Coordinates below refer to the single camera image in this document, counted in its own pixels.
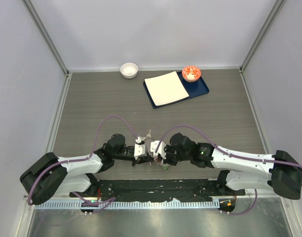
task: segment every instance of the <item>wall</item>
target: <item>wall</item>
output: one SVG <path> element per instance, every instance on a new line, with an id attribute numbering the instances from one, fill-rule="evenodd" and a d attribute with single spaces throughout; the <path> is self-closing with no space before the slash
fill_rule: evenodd
<path id="1" fill-rule="evenodd" d="M 63 73 L 20 0 L 0 1 L 0 237 L 14 237 L 20 175 L 45 151 Z"/>
<path id="2" fill-rule="evenodd" d="M 70 70 L 239 67 L 275 0 L 32 0 Z"/>
<path id="3" fill-rule="evenodd" d="M 286 1 L 246 77 L 270 149 L 302 164 L 302 1 Z M 296 204 L 302 210 L 302 198 Z"/>

